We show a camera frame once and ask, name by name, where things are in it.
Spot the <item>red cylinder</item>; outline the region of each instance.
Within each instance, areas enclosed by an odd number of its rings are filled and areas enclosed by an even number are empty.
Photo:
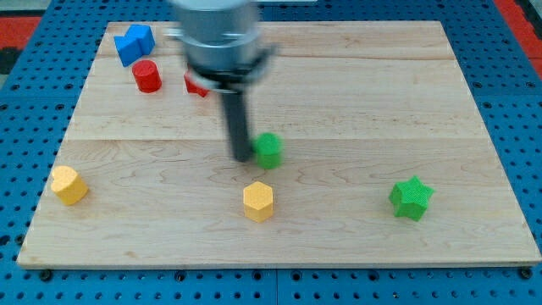
[[[141,92],[155,92],[162,86],[158,68],[152,60],[145,59],[135,63],[132,67],[132,73]]]

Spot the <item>toy block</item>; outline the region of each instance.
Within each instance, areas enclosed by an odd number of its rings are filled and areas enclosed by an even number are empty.
[[[155,92],[162,86],[158,68],[152,60],[140,60],[132,67],[135,82],[141,92]]]
[[[114,40],[123,67],[131,65],[143,56],[136,38],[116,36]]]
[[[137,38],[137,43],[139,43],[139,48],[143,55],[149,55],[155,45],[152,30],[149,25],[130,25],[130,28],[128,28],[126,34],[124,34],[124,37]]]
[[[207,94],[209,93],[209,90],[205,89],[202,86],[199,86],[196,82],[194,82],[192,80],[191,76],[190,76],[189,71],[185,72],[184,77],[185,77],[186,90],[188,91],[188,93],[196,93],[200,97],[206,97],[207,96]]]
[[[88,192],[88,187],[79,174],[69,166],[57,166],[51,176],[51,190],[60,198],[63,204],[69,206],[77,203]]]
[[[262,133],[254,142],[256,162],[263,169],[274,169],[282,163],[282,141],[270,132]]]
[[[390,194],[396,217],[408,217],[419,221],[429,205],[434,190],[413,176],[409,181],[395,183]]]
[[[273,216],[273,188],[256,181],[243,190],[245,216],[258,223]]]

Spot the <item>yellow block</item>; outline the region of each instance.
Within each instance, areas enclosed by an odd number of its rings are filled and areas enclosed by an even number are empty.
[[[243,190],[245,216],[258,223],[273,216],[273,188],[256,181]]]
[[[51,190],[57,194],[65,205],[72,205],[78,202],[88,192],[88,187],[79,174],[69,166],[57,166],[53,169],[51,176],[53,183]]]

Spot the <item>green block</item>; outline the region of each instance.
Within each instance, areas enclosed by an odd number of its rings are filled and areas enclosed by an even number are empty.
[[[395,208],[394,215],[419,221],[427,210],[433,193],[434,190],[425,186],[417,176],[413,176],[409,181],[395,183],[390,194],[390,201]]]
[[[282,141],[273,133],[262,133],[254,142],[256,162],[263,169],[274,169],[282,164]]]

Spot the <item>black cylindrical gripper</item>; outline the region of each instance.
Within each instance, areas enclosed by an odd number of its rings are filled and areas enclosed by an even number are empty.
[[[231,152],[235,160],[248,161],[252,155],[252,145],[248,137],[243,91],[222,92],[220,95],[230,134]]]

